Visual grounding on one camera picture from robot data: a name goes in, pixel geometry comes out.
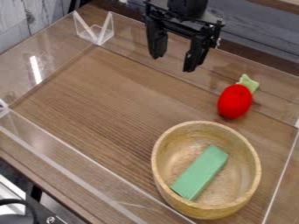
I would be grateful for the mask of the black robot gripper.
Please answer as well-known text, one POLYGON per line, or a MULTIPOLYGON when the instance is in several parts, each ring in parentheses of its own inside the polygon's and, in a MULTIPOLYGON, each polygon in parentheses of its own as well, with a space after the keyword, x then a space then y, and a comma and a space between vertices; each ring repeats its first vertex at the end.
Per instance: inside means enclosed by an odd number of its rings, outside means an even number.
POLYGON ((145 0, 149 52, 157 60, 167 51, 169 34, 191 39, 183 71, 191 73, 221 42, 225 20, 207 11, 209 0, 145 0))

